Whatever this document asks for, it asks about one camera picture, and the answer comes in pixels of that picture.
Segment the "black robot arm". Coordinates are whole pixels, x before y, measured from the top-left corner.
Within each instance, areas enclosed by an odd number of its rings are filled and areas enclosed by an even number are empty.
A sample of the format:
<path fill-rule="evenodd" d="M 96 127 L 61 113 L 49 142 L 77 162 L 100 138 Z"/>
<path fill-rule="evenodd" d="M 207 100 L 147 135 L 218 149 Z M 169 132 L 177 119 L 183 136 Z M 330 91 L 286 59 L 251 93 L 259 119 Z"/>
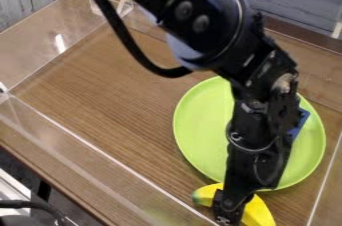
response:
<path fill-rule="evenodd" d="M 153 74 L 179 78 L 209 70 L 230 82 L 232 117 L 226 127 L 227 160 L 213 193 L 215 220 L 238 226 L 256 191 L 274 189 L 288 164 L 303 112 L 296 63 L 264 33 L 263 16 L 246 0 L 133 0 L 169 36 L 180 64 L 163 68 L 140 50 L 108 0 L 93 0 L 123 45 Z"/>

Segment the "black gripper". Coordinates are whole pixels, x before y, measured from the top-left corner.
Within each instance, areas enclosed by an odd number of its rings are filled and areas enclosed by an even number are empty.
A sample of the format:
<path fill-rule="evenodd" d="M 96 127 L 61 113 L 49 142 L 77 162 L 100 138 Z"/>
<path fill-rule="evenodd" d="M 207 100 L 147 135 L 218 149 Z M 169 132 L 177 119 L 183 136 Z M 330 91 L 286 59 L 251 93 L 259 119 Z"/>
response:
<path fill-rule="evenodd" d="M 215 191 L 211 206 L 220 226 L 239 226 L 255 192 L 278 187 L 294 143 L 287 132 L 299 123 L 299 108 L 295 93 L 272 93 L 266 102 L 235 101 L 226 128 L 223 190 Z"/>

